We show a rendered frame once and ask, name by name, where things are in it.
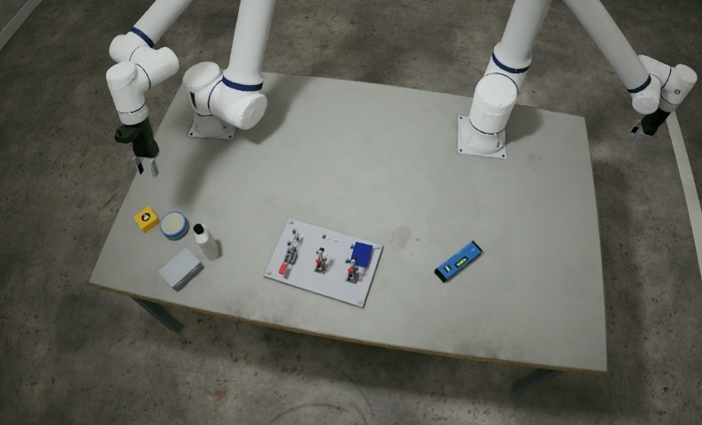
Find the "blue spirit level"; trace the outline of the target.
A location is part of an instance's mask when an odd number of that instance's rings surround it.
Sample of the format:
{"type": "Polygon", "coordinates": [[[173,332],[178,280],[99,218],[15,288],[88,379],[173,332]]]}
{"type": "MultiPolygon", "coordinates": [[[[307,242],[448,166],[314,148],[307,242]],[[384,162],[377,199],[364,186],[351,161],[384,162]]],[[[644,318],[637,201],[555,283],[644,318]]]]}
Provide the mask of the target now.
{"type": "Polygon", "coordinates": [[[481,253],[482,249],[472,241],[436,268],[434,273],[442,282],[446,282],[481,253]]]}

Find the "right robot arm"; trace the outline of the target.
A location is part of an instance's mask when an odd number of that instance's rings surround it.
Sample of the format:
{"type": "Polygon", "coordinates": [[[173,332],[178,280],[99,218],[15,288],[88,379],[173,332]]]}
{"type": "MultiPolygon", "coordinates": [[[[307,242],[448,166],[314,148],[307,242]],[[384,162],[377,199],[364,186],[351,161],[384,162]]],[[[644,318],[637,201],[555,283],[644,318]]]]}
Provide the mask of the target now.
{"type": "MultiPolygon", "coordinates": [[[[179,60],[170,49],[152,47],[192,1],[156,0],[126,35],[113,39],[109,52],[118,64],[108,70],[106,80],[118,113],[142,110],[144,93],[179,70],[179,60]]],[[[234,126],[246,130],[262,118],[267,99],[261,94],[261,68],[275,2],[241,0],[229,66],[223,74],[213,62],[194,65],[184,74],[194,124],[201,135],[224,135],[234,126]]]]}

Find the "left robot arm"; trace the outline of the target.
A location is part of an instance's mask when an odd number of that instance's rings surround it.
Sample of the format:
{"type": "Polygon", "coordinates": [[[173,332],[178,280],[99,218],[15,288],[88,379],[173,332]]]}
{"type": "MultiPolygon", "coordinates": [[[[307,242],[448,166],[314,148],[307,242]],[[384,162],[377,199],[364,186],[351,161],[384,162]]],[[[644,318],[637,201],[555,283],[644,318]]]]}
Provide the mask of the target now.
{"type": "MultiPolygon", "coordinates": [[[[693,88],[698,77],[688,66],[673,68],[638,56],[599,0],[563,1],[619,76],[637,112],[654,113],[660,97],[667,104],[679,105],[693,88]]],[[[460,127],[460,140],[470,151],[490,155],[504,145],[505,126],[551,2],[515,0],[502,41],[493,50],[475,89],[471,111],[460,127]]]]}

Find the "white bottle with black cap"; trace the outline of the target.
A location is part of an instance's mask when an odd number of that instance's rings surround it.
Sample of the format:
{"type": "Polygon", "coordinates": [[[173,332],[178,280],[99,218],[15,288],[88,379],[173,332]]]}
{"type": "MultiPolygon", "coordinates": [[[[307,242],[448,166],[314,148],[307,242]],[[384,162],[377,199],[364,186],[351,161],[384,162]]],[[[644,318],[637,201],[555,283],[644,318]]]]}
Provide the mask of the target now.
{"type": "Polygon", "coordinates": [[[215,260],[219,256],[218,245],[214,241],[208,227],[205,224],[196,224],[193,227],[195,231],[195,238],[204,252],[204,255],[209,260],[215,260]]]}

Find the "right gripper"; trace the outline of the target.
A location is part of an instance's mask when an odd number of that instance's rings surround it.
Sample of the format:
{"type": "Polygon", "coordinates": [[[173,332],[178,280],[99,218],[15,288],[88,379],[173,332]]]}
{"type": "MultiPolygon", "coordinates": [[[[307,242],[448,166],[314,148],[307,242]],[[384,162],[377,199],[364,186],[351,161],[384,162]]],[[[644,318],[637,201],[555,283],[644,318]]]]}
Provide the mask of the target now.
{"type": "Polygon", "coordinates": [[[151,171],[154,177],[159,174],[157,164],[155,162],[159,155],[159,147],[154,140],[153,131],[149,120],[149,110],[147,104],[139,112],[123,115],[119,113],[120,121],[124,126],[117,128],[114,138],[116,143],[132,143],[134,157],[132,160],[139,174],[142,174],[144,169],[139,157],[150,158],[151,171]],[[118,131],[118,132],[117,132],[118,131]]]}

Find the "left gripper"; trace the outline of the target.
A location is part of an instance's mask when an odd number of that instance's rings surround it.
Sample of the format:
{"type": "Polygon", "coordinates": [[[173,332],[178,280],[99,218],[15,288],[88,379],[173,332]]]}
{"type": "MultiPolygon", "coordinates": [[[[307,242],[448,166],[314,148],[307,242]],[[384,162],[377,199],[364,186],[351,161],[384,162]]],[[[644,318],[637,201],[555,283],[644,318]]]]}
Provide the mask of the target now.
{"type": "Polygon", "coordinates": [[[671,112],[674,112],[678,105],[667,104],[662,98],[660,98],[660,104],[658,109],[654,113],[646,114],[642,120],[637,120],[634,127],[630,130],[631,133],[635,133],[642,124],[644,132],[640,132],[635,138],[633,143],[638,144],[644,136],[654,136],[657,132],[659,126],[664,123],[671,112]]]}

